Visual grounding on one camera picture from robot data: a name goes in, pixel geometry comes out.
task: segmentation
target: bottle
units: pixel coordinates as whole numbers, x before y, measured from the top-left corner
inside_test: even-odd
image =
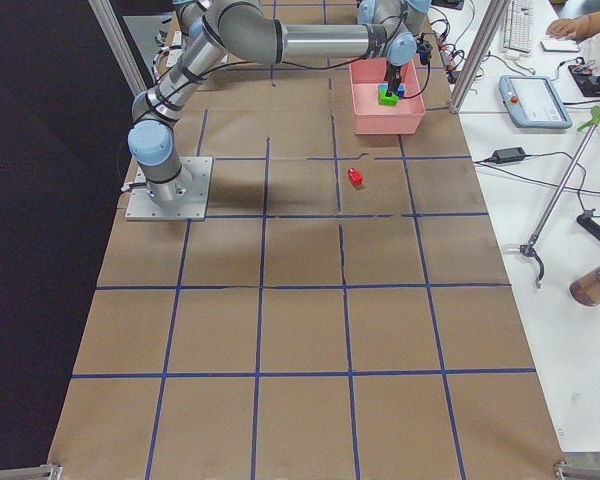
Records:
[[[600,304],[600,266],[580,277],[569,287],[571,295],[582,305],[593,307]]]

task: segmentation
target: power adapter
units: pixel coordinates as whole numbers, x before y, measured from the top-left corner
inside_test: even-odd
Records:
[[[501,148],[500,150],[495,150],[493,155],[490,158],[485,158],[485,163],[511,163],[511,162],[521,162],[527,157],[527,154],[524,152],[522,147],[515,148]]]

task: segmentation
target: person's arm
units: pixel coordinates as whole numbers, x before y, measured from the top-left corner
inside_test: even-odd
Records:
[[[560,19],[551,22],[547,35],[552,38],[585,40],[600,33],[600,10],[576,18]]]

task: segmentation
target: pink bin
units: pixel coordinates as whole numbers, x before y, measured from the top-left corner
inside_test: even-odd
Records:
[[[400,99],[396,106],[378,103],[378,84],[383,81],[386,70],[384,58],[360,60],[349,65],[351,93],[353,94],[353,130],[358,135],[396,135],[415,133],[424,117],[422,95]],[[420,91],[413,62],[401,70],[408,97]]]

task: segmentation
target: black background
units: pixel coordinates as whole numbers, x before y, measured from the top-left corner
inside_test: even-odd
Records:
[[[169,8],[134,0],[118,13]],[[0,0],[0,469],[47,460],[115,213],[131,102],[88,1]]]

